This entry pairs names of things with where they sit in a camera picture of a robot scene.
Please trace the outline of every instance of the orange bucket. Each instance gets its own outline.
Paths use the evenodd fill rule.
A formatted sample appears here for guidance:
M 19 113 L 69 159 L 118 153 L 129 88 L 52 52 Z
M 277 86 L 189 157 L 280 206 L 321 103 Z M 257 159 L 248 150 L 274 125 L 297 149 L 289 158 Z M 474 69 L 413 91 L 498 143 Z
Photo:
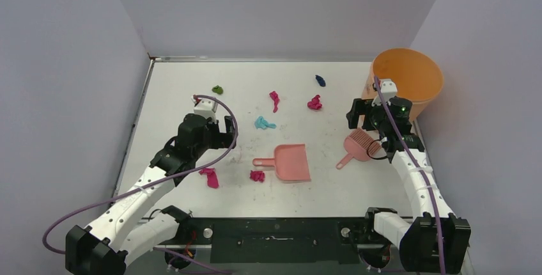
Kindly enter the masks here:
M 371 71 L 361 99 L 373 99 L 375 74 L 379 79 L 392 79 L 397 85 L 397 97 L 412 101 L 410 120 L 416 119 L 437 97 L 444 86 L 444 76 L 428 56 L 408 48 L 394 48 L 380 53 L 371 64 Z

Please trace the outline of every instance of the cable tie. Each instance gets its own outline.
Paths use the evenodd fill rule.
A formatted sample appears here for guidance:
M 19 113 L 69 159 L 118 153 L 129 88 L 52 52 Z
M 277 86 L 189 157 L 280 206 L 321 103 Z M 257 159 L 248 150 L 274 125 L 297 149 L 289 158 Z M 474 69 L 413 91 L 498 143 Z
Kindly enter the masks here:
M 422 191 L 422 190 L 427 190 L 427 189 L 432 189 L 434 185 L 435 185 L 435 184 L 425 185 L 425 186 L 423 186 L 423 187 L 419 187 L 419 188 L 416 189 L 416 192 L 417 192 L 417 191 Z
M 140 186 L 136 186 L 136 188 L 138 188 L 143 194 L 147 195 L 147 197 L 151 198 L 151 194 L 149 194 L 149 192 L 147 192 L 146 189 L 143 189 L 142 187 Z
M 411 168 L 408 170 L 409 173 L 413 172 L 413 171 L 424 171 L 425 173 L 428 173 L 428 174 L 431 174 L 433 172 L 433 167 L 431 166 L 426 166 L 425 168 Z

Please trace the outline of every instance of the gray wall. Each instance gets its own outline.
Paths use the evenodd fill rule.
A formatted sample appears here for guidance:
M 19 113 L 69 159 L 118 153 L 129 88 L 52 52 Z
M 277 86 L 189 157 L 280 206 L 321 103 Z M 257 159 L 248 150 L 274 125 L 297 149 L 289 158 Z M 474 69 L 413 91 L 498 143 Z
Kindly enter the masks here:
M 0 0 L 1 274 L 63 274 L 42 233 L 111 196 L 148 63 L 119 0 Z
M 541 0 L 437 0 L 412 48 L 445 88 L 420 124 L 477 274 L 540 274 Z
M 121 0 L 153 56 L 373 56 L 435 0 Z

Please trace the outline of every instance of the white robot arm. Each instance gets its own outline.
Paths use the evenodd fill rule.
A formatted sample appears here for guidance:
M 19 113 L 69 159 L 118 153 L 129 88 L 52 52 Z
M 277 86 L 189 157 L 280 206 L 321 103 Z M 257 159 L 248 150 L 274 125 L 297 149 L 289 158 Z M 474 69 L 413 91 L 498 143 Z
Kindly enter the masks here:
M 196 100 L 194 114 L 184 118 L 177 136 L 156 154 L 130 189 L 140 191 L 118 200 L 85 228 L 74 226 L 68 232 L 65 255 L 68 271 L 76 275 L 123 274 L 136 258 L 175 236 L 179 224 L 189 217 L 175 207 L 168 207 L 169 211 L 164 209 L 148 223 L 135 227 L 184 177 L 160 183 L 157 180 L 195 168 L 196 161 L 209 148 L 235 147 L 233 121 L 226 116 L 226 133 L 221 133 L 216 109 L 214 101 Z
M 355 99 L 352 110 L 346 114 L 348 126 L 357 128 L 359 116 L 364 115 L 362 128 L 378 131 L 387 159 L 405 187 L 413 221 L 406 222 L 391 208 L 371 207 L 366 218 L 372 219 L 371 229 L 399 249 L 406 271 L 440 272 L 445 264 L 447 273 L 457 274 L 467 250 L 470 226 L 467 220 L 458 219 L 444 201 L 428 165 L 425 147 L 411 133 L 411 101 L 396 97 L 397 87 L 391 80 L 375 82 L 378 86 L 374 89 L 380 95 L 375 99 Z

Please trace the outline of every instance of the pink brush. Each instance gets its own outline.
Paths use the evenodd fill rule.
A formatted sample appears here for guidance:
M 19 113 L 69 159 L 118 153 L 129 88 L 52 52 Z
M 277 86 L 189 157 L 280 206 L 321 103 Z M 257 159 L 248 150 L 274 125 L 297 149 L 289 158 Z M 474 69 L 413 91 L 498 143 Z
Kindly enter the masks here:
M 361 129 L 355 129 L 352 131 L 352 133 L 345 139 L 345 150 L 348 153 L 342 160 L 339 161 L 339 163 L 337 163 L 335 168 L 343 168 L 353 158 L 362 162 L 371 160 L 371 158 L 367 155 L 367 148 L 369 149 L 369 154 L 371 156 L 380 150 L 380 145 L 373 143 L 374 141 L 375 139 L 371 138 L 367 132 Z

